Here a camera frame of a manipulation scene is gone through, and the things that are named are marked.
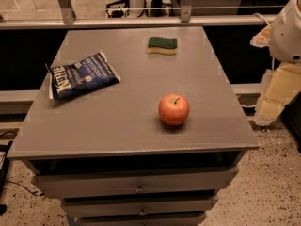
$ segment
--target white robot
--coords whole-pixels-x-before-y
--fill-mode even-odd
[[[267,70],[261,82],[261,96],[255,107],[254,122],[267,126],[274,122],[301,91],[301,0],[290,0],[251,44],[269,46],[270,56],[281,61]]]

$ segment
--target drawer knob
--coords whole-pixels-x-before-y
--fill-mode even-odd
[[[145,215],[147,215],[147,213],[144,211],[144,209],[141,209],[139,215],[140,216],[145,216]]]
[[[142,185],[138,185],[138,188],[135,190],[136,193],[143,193],[144,189],[142,188]]]

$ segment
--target sponge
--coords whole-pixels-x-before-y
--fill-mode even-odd
[[[162,37],[150,37],[148,45],[148,53],[163,54],[163,55],[175,55],[177,54],[177,39],[176,38],[162,38]]]

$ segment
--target terrazzo floor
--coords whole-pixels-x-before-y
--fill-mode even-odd
[[[248,151],[239,173],[218,192],[219,201],[201,226],[299,226],[301,225],[301,154],[298,143],[279,119],[262,131],[253,126],[261,144]],[[7,180],[36,191],[31,171],[20,161],[10,165]],[[5,183],[0,204],[7,212],[1,226],[68,225],[60,201],[33,196],[13,183]]]

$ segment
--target red apple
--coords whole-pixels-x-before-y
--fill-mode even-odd
[[[189,115],[189,104],[180,94],[170,93],[160,101],[158,111],[161,121],[168,125],[180,125]]]

